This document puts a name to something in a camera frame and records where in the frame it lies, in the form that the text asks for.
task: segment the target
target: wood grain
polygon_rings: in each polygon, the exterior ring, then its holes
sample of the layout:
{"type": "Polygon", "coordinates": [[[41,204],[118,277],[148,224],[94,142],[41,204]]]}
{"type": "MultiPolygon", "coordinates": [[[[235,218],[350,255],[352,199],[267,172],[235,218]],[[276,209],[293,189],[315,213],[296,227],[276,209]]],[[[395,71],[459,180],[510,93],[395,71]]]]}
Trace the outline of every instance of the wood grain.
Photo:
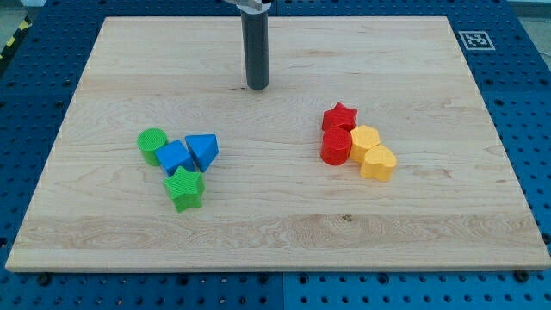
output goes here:
{"type": "Polygon", "coordinates": [[[270,18],[245,87],[236,18],[107,18],[34,192],[13,271],[545,269],[547,249],[442,17],[270,18]],[[359,110],[389,183],[319,158],[359,110]],[[203,207],[178,214],[135,140],[216,133],[203,207]]]}

